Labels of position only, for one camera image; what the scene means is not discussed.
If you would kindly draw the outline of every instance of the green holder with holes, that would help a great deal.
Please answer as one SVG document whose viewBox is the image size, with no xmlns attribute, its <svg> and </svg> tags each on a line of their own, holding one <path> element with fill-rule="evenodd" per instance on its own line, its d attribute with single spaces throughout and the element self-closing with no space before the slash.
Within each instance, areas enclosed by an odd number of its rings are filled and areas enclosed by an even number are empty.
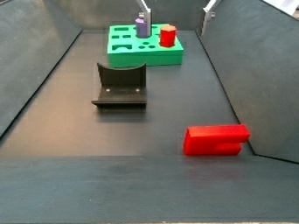
<svg viewBox="0 0 299 224">
<path fill-rule="evenodd" d="M 160 46 L 160 29 L 164 24 L 152 25 L 152 37 L 137 38 L 135 25 L 109 26 L 107 56 L 111 67 L 180 65 L 183 45 L 175 38 L 175 46 Z"/>
</svg>

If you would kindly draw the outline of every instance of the red cylinder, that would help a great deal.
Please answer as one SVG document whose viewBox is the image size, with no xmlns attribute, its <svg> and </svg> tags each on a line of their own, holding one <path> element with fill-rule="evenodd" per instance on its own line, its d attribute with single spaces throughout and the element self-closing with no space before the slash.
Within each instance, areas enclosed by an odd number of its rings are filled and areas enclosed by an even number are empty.
<svg viewBox="0 0 299 224">
<path fill-rule="evenodd" d="M 172 25 L 164 25 L 160 30 L 160 46 L 172 47 L 175 45 L 176 28 Z"/>
</svg>

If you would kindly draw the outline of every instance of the cylinder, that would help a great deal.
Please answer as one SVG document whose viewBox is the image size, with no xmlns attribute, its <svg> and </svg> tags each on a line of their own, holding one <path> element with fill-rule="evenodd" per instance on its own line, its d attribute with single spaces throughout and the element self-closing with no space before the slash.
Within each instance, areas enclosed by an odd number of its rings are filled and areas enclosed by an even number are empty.
<svg viewBox="0 0 299 224">
<path fill-rule="evenodd" d="M 160 30 L 160 46 L 172 47 L 175 45 L 175 35 L 175 26 L 164 25 Z"/>
<path fill-rule="evenodd" d="M 140 39 L 148 38 L 147 35 L 147 23 L 141 18 L 135 20 L 135 35 Z"/>
</svg>

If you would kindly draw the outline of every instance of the red block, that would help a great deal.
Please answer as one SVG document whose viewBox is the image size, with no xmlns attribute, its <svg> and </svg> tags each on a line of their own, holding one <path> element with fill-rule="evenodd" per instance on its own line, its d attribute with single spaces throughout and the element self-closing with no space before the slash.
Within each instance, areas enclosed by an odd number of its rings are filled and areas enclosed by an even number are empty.
<svg viewBox="0 0 299 224">
<path fill-rule="evenodd" d="M 160 46 L 172 47 L 175 45 L 176 28 L 172 25 L 164 25 L 160 30 Z"/>
<path fill-rule="evenodd" d="M 244 124 L 188 127 L 183 143 L 187 156 L 236 156 L 240 143 L 248 140 L 249 132 Z"/>
</svg>

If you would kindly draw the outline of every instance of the side wall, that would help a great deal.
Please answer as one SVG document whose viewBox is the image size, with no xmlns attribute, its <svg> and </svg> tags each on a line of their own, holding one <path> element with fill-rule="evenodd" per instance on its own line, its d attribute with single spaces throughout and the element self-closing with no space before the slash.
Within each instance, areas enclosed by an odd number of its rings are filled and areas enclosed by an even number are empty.
<svg viewBox="0 0 299 224">
<path fill-rule="evenodd" d="M 201 43 L 259 155 L 299 162 L 299 21 L 260 0 L 223 0 Z"/>
<path fill-rule="evenodd" d="M 80 34 L 52 0 L 0 5 L 0 136 Z"/>
<path fill-rule="evenodd" d="M 107 29 L 111 25 L 133 24 L 141 11 L 136 0 L 53 0 L 85 30 Z M 201 8 L 208 0 L 145 0 L 155 23 L 169 23 L 180 30 L 195 30 Z"/>
</svg>

